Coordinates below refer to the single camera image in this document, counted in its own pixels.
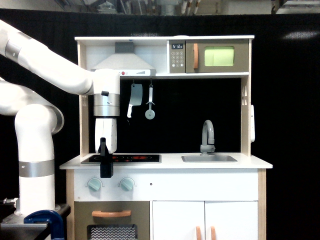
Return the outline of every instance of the black curtain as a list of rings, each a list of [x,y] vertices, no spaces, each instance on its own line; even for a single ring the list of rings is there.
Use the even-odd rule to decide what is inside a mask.
[[[175,17],[0,9],[0,19],[75,64],[74,37],[80,36],[255,35],[252,104],[256,140],[251,144],[251,153],[273,164],[273,169],[267,171],[267,239],[320,238],[320,15]],[[53,141],[56,202],[65,203],[65,173],[59,165],[79,154],[79,97],[52,86],[3,56],[0,62],[0,77],[31,88],[64,114],[65,126]],[[215,127],[218,152],[240,150],[240,109],[235,104],[240,99],[238,79],[153,81],[156,118],[146,120],[147,107],[137,107],[136,117],[128,122],[125,113],[131,83],[121,82],[120,111],[124,117],[118,119],[118,152],[198,152],[207,118]],[[147,99],[150,83],[141,83]],[[0,199],[17,197],[14,117],[0,116],[0,140]]]

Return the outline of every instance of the microwave window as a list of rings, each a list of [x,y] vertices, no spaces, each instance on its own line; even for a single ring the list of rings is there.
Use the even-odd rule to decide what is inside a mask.
[[[235,48],[233,46],[207,46],[204,49],[204,65],[206,67],[233,66]]]

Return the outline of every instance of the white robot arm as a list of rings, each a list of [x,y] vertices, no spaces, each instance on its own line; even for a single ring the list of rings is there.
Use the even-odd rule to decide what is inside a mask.
[[[58,108],[31,89],[0,77],[0,114],[15,116],[19,156],[18,214],[55,209],[52,135],[64,125]]]
[[[95,150],[105,138],[110,154],[117,150],[120,115],[120,76],[116,70],[85,70],[0,20],[0,54],[13,60],[56,87],[77,95],[94,95]]]
[[[95,149],[102,156],[101,177],[110,178],[113,166],[107,157],[117,149],[119,73],[111,69],[87,71],[1,20],[0,54],[68,93],[94,95]],[[21,213],[27,215],[37,210],[54,209],[51,135],[62,128],[62,113],[29,88],[0,78],[0,114],[16,115]],[[53,169],[53,172],[39,171],[41,169]],[[32,182],[42,177],[50,179]]]

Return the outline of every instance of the teal knob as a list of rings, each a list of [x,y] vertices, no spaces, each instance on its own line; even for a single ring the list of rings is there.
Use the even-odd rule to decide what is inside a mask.
[[[89,189],[96,192],[101,188],[101,181],[98,178],[91,178],[88,182]]]
[[[120,187],[123,191],[131,191],[134,188],[135,182],[130,177],[125,177],[120,182]]]

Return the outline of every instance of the sink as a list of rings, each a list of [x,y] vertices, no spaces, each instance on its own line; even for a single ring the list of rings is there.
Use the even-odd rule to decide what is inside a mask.
[[[197,155],[182,156],[185,163],[235,163],[238,162],[232,156],[228,155]]]

